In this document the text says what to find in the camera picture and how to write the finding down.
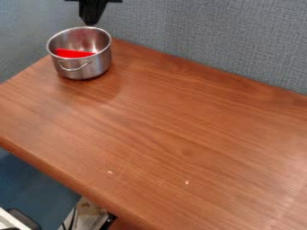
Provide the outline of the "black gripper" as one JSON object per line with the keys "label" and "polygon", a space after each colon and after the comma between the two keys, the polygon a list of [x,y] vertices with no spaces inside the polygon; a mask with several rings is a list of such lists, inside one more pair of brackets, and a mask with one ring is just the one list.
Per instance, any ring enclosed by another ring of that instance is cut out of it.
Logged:
{"label": "black gripper", "polygon": [[78,2],[78,17],[86,25],[94,25],[101,17],[106,3],[121,3],[123,0],[64,0]]}

